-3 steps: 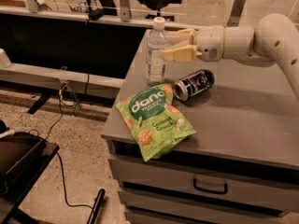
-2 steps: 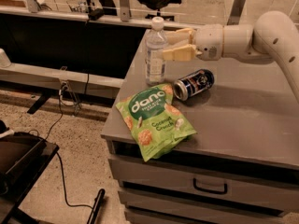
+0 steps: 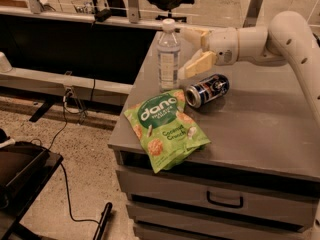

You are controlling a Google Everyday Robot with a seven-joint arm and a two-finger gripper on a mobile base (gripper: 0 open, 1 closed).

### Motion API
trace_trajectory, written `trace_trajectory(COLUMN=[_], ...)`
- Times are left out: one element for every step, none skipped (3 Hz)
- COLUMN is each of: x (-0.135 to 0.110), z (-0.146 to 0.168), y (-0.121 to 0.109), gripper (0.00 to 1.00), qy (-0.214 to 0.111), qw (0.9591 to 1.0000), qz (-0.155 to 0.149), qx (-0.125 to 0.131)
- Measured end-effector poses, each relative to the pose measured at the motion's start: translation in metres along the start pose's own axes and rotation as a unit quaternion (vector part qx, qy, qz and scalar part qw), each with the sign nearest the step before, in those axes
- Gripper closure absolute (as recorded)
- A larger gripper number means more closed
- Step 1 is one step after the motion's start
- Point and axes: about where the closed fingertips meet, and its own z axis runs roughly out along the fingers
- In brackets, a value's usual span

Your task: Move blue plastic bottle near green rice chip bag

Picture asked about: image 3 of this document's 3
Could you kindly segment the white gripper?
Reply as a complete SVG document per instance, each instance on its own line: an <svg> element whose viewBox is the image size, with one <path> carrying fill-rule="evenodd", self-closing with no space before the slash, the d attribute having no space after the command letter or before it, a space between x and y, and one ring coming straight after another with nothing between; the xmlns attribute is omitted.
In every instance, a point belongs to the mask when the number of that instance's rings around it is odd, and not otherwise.
<svg viewBox="0 0 320 240"><path fill-rule="evenodd" d="M181 35L199 50L178 70L179 80L206 72L214 64L232 65L238 59L239 40L235 28L217 29L211 33L207 29L184 28ZM202 49L208 48L208 38L210 51L203 51Z"/></svg>

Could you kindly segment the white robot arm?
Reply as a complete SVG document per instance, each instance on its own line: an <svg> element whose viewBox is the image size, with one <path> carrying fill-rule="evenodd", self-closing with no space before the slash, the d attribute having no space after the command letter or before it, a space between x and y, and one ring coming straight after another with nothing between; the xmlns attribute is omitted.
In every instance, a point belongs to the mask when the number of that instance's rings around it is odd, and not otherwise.
<svg viewBox="0 0 320 240"><path fill-rule="evenodd" d="M319 46L296 12L268 26L186 28L228 93L189 108L210 138L179 166L174 210L211 239L302 240L319 215Z"/></svg>

